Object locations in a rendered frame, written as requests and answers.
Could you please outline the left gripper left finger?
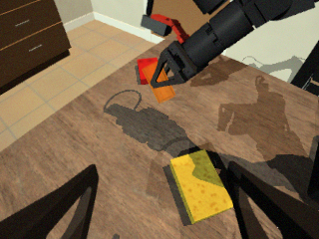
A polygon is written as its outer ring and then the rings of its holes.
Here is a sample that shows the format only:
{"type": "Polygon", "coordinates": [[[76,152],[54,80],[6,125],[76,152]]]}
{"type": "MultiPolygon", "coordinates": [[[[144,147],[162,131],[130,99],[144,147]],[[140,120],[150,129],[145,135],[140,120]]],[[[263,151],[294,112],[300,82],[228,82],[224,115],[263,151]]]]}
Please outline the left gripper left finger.
{"type": "Polygon", "coordinates": [[[46,239],[81,196],[62,239],[87,239],[99,174],[91,164],[61,187],[0,221],[0,239],[46,239]]]}

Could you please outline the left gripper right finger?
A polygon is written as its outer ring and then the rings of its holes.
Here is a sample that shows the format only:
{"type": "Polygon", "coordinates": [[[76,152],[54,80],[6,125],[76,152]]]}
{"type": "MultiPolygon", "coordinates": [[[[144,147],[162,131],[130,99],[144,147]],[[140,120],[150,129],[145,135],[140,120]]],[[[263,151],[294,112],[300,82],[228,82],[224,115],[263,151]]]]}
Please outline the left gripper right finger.
{"type": "Polygon", "coordinates": [[[246,194],[283,239],[319,239],[319,210],[267,184],[235,161],[229,162],[226,178],[242,239],[269,239],[246,194]]]}

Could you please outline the red rectangular block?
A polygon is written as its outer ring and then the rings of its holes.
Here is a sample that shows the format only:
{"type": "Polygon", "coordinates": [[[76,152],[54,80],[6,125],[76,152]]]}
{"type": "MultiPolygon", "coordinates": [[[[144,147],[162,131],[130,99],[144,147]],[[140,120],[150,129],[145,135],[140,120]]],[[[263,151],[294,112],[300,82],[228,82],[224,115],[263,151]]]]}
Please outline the red rectangular block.
{"type": "Polygon", "coordinates": [[[142,68],[156,62],[158,58],[147,58],[147,59],[138,59],[138,65],[139,65],[139,71],[140,71],[140,78],[141,78],[141,84],[147,85],[148,81],[142,71],[142,68]]]}

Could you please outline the amber translucent pill bottle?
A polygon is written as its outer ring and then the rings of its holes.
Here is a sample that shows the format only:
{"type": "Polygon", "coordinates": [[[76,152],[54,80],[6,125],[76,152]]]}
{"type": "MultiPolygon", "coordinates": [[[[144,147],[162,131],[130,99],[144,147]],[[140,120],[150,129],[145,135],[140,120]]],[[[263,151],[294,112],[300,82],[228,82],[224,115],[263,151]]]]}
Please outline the amber translucent pill bottle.
{"type": "MultiPolygon", "coordinates": [[[[144,73],[144,75],[145,75],[145,77],[146,77],[146,79],[147,79],[147,81],[148,81],[148,83],[149,83],[149,85],[150,85],[150,87],[151,87],[151,89],[152,89],[152,91],[153,91],[158,103],[161,104],[161,103],[164,103],[164,102],[172,99],[173,97],[175,97],[175,92],[174,92],[172,86],[166,86],[166,87],[161,87],[161,88],[156,88],[156,89],[154,89],[152,87],[151,79],[152,79],[152,77],[154,75],[154,72],[155,72],[155,69],[157,67],[157,64],[158,64],[158,61],[156,61],[156,62],[144,67],[142,69],[142,71],[143,71],[143,73],[144,73]]],[[[159,74],[159,77],[157,79],[157,82],[159,83],[159,82],[166,81],[166,80],[168,80],[168,78],[166,76],[166,73],[165,73],[164,69],[162,68],[162,70],[161,70],[161,72],[159,74]]]]}

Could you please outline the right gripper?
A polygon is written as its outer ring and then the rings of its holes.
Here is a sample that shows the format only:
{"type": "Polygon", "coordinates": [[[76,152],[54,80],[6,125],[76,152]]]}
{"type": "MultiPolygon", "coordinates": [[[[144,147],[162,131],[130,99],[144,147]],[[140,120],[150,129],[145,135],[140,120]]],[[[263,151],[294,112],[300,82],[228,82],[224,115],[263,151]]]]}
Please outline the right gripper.
{"type": "Polygon", "coordinates": [[[161,14],[152,14],[151,18],[170,25],[177,34],[177,40],[170,43],[160,53],[156,70],[151,79],[151,85],[154,89],[184,84],[198,72],[203,71],[211,60],[227,49],[220,41],[217,44],[214,43],[217,37],[214,33],[208,34],[212,30],[208,22],[189,37],[178,20],[161,14]],[[167,81],[158,83],[157,79],[165,63],[165,73],[167,74],[171,70],[173,76],[168,77],[167,81]]]}

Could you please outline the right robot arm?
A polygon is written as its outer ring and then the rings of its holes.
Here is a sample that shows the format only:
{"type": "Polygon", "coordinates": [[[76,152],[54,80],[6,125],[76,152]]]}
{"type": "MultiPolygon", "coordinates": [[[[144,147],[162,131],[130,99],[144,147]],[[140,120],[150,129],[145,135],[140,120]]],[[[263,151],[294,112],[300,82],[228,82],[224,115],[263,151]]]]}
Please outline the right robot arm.
{"type": "MultiPolygon", "coordinates": [[[[228,0],[193,0],[205,15],[211,15],[228,0]]],[[[315,8],[319,0],[232,0],[210,20],[212,30],[224,47],[236,42],[268,21],[279,21],[315,8]],[[287,10],[287,11],[286,11],[287,10]],[[281,14],[281,15],[280,15],[281,14]],[[274,19],[273,19],[274,18],[274,19]]],[[[143,14],[141,26],[163,37],[171,33],[172,27],[143,14]]]]}

